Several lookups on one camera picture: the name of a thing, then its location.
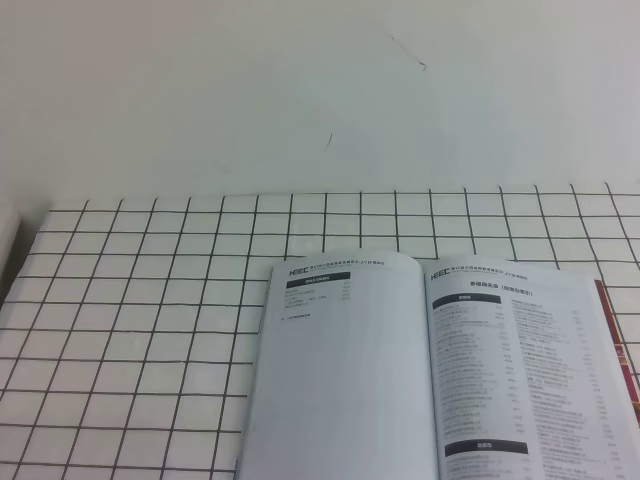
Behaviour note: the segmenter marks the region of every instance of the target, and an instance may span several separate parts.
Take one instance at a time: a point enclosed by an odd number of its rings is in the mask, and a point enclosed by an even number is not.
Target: black header bar
[[[456,453],[464,452],[509,452],[529,454],[527,444],[524,442],[514,442],[512,440],[494,440],[490,438],[480,438],[477,440],[462,440],[453,442],[444,447],[444,456],[450,457]]]
[[[301,278],[287,282],[287,288],[303,287],[314,283],[333,282],[334,280],[349,280],[351,272],[328,273],[326,275],[316,275],[315,277]]]
[[[455,302],[486,302],[486,303],[502,303],[498,295],[489,295],[488,293],[455,293],[440,297],[433,302],[433,309]]]

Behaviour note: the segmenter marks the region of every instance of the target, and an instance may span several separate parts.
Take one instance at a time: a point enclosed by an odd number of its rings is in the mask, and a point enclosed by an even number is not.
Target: white table surface
[[[65,202],[0,313],[0,479],[231,480],[271,265],[350,247],[601,278],[640,365],[640,195],[606,185]]]

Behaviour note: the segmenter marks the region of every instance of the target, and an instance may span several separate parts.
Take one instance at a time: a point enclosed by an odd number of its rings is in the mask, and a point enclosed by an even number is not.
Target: white wall
[[[29,214],[635,182],[639,24],[637,0],[2,0],[0,190]]]

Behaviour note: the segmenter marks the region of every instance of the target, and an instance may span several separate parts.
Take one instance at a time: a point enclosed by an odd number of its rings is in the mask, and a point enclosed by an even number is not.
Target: booklet page
[[[361,250],[274,267],[240,480],[435,479],[424,274]]]
[[[638,478],[595,285],[479,257],[426,275],[442,480]]]

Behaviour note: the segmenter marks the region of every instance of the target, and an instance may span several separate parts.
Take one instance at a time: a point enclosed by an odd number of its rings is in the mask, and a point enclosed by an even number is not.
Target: red book edge
[[[634,380],[633,375],[631,374],[631,369],[629,368],[629,362],[627,361],[627,356],[624,353],[624,346],[620,341],[620,334],[618,333],[618,328],[616,327],[616,323],[613,319],[613,314],[611,313],[611,307],[609,305],[609,300],[607,299],[607,293],[604,290],[604,285],[600,280],[596,280],[595,282],[596,288],[598,289],[598,295],[600,296],[602,310],[604,310],[604,316],[607,319],[607,325],[609,326],[609,333],[611,333],[613,345],[616,349],[616,354],[618,355],[618,361],[620,362],[622,375],[624,376],[624,381],[627,384],[627,390],[629,390],[629,396],[631,397],[633,411],[636,413],[636,419],[638,420],[638,425],[640,426],[640,400],[638,400],[638,392],[633,383]]]

